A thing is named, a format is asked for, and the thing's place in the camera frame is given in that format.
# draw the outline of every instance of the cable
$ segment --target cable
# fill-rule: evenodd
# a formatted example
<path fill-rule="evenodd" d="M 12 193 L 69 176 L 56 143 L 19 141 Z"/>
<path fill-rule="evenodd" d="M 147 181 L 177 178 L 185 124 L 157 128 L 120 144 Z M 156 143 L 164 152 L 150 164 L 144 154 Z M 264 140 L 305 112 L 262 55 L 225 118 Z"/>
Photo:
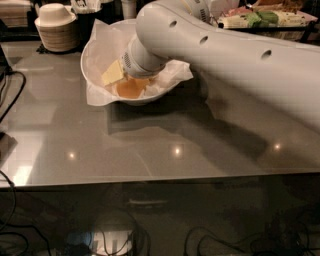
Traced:
<path fill-rule="evenodd" d="M 7 84 L 7 71 L 6 70 L 3 73 L 3 80 L 4 80 L 4 83 L 3 83 L 3 85 L 1 86 L 1 89 L 0 89 L 0 107 L 2 106 L 2 103 L 3 103 L 2 92 L 3 92 L 3 90 L 4 90 L 4 88 L 6 87 L 6 84 Z"/>
<path fill-rule="evenodd" d="M 10 109 L 12 108 L 12 106 L 16 103 L 16 101 L 18 100 L 23 88 L 25 87 L 26 85 L 26 82 L 27 82 L 27 79 L 25 77 L 25 75 L 20 72 L 20 71 L 12 71 L 10 70 L 8 72 L 8 75 L 14 75 L 14 74 L 19 74 L 22 76 L 22 84 L 21 84 L 21 87 L 18 91 L 18 93 L 16 94 L 16 96 L 14 97 L 14 99 L 12 100 L 12 102 L 8 105 L 8 107 L 6 108 L 6 110 L 4 111 L 4 113 L 0 116 L 0 123 L 2 122 L 2 120 L 6 117 L 6 115 L 8 114 L 8 112 L 10 111 Z"/>
<path fill-rule="evenodd" d="M 22 256 L 22 255 L 25 255 L 25 253 L 26 253 L 26 252 L 28 251 L 28 249 L 29 249 L 28 239 L 27 239 L 24 235 L 22 235 L 22 234 L 20 234 L 20 233 L 17 233 L 17 232 L 2 232 L 2 233 L 0 233 L 0 236 L 7 236 L 7 235 L 19 236 L 20 238 L 22 238 L 22 239 L 24 240 L 26 246 L 25 246 L 23 252 L 21 252 L 21 253 L 18 254 L 18 255 L 21 255 L 21 256 Z"/>
<path fill-rule="evenodd" d="M 51 252 L 50 252 L 50 246 L 49 246 L 49 241 L 48 239 L 40 232 L 40 230 L 34 226 L 34 225 L 13 225 L 13 224 L 9 224 L 9 221 L 11 220 L 13 214 L 14 214 L 14 211 L 16 209 L 16 193 L 15 193 L 15 185 L 14 183 L 8 178 L 8 176 L 0 170 L 0 173 L 2 174 L 2 176 L 7 180 L 8 184 L 10 185 L 12 191 L 13 191 L 13 206 L 12 206 L 12 210 L 11 210 L 11 213 L 9 215 L 9 217 L 7 218 L 6 221 L 2 221 L 0 219 L 0 223 L 2 224 L 2 226 L 0 227 L 0 231 L 3 230 L 5 227 L 13 227 L 13 228 L 32 228 L 34 229 L 38 235 L 46 242 L 46 245 L 47 245 L 47 251 L 48 251 L 48 254 L 49 256 L 51 256 Z"/>
<path fill-rule="evenodd" d="M 16 199 L 16 191 L 15 191 L 15 185 L 14 183 L 8 178 L 8 176 L 0 170 L 1 175 L 6 179 L 6 181 L 8 182 L 9 186 L 11 187 L 11 191 L 12 191 L 12 198 L 13 198 L 13 205 L 12 205 L 12 209 L 10 212 L 9 217 L 3 222 L 2 220 L 0 220 L 0 223 L 2 224 L 0 227 L 0 231 L 3 230 L 9 223 L 9 221 L 11 220 L 15 210 L 16 210 L 16 206 L 17 206 L 17 199 Z"/>
<path fill-rule="evenodd" d="M 118 255 L 119 252 L 121 252 L 123 250 L 123 248 L 126 246 L 126 244 L 128 244 L 129 242 L 129 238 L 124 242 L 124 244 L 122 245 L 122 247 L 116 251 L 116 252 L 113 252 L 113 253 L 109 253 L 108 250 L 107 250 L 107 245 L 106 245 L 106 237 L 104 235 L 104 232 L 101 231 L 102 233 L 102 236 L 103 236 L 103 247 L 104 247 L 104 251 L 105 253 L 108 255 L 108 256 L 112 256 L 112 255 Z"/>
<path fill-rule="evenodd" d="M 239 247 L 234 246 L 234 245 L 232 245 L 231 243 L 228 243 L 228 242 L 226 242 L 226 241 L 218 238 L 218 236 L 217 236 L 216 234 L 214 234 L 211 230 L 209 230 L 209 229 L 207 229 L 207 228 L 205 228 L 205 227 L 194 227 L 194 228 L 192 228 L 192 229 L 189 230 L 189 232 L 188 232 L 188 234 L 187 234 L 187 236 L 186 236 L 186 239 L 185 239 L 185 241 L 184 241 L 184 253 L 183 253 L 184 256 L 188 256 L 188 252 L 187 252 L 188 241 L 189 241 L 189 238 L 190 238 L 190 236 L 192 235 L 192 233 L 193 233 L 194 231 L 196 231 L 196 230 L 203 230 L 203 231 L 209 233 L 209 234 L 210 234 L 210 238 L 214 239 L 215 241 L 217 241 L 217 242 L 219 242 L 219 243 L 221 243 L 221 244 L 223 244 L 223 245 L 225 245 L 225 246 L 228 246 L 228 247 L 230 247 L 230 248 L 232 248 L 232 249 L 235 249 L 235 250 L 237 250 L 237 251 L 239 251 L 239 252 L 245 253 L 245 251 L 243 251 L 243 250 L 240 249 Z"/>
<path fill-rule="evenodd" d="M 217 239 L 216 237 L 213 237 L 213 236 L 211 236 L 211 235 L 205 235 L 205 236 L 203 236 L 203 237 L 200 239 L 200 241 L 199 241 L 199 243 L 198 243 L 198 246 L 197 246 L 197 253 L 198 253 L 198 255 L 201 255 L 201 254 L 200 254 L 200 247 L 201 247 L 202 242 L 203 242 L 204 240 L 208 239 L 208 238 L 209 238 L 209 239 L 212 239 L 212 240 L 214 240 L 214 241 L 216 241 L 216 242 L 218 242 L 218 243 L 221 243 L 221 244 L 223 244 L 223 245 L 225 245 L 225 246 L 227 246 L 227 247 L 230 247 L 230 248 L 232 248 L 232 249 L 234 249 L 234 250 L 236 250 L 236 251 L 238 251 L 238 252 L 245 253 L 245 251 L 241 250 L 241 249 L 238 248 L 237 246 L 230 245 L 229 243 L 227 243 L 227 242 L 225 242 L 225 241 L 223 241 L 223 240 Z"/>
<path fill-rule="evenodd" d="M 37 232 L 37 234 L 42 238 L 42 240 L 45 241 L 46 246 L 47 246 L 48 254 L 49 254 L 49 256 L 51 256 L 49 241 L 48 241 L 48 239 L 40 232 L 40 230 L 39 230 L 36 226 L 34 226 L 34 225 L 13 225 L 13 224 L 9 224 L 9 223 L 7 224 L 7 226 L 8 226 L 8 227 L 12 227 L 12 228 L 32 228 L 32 229 L 34 229 L 34 230 Z"/>

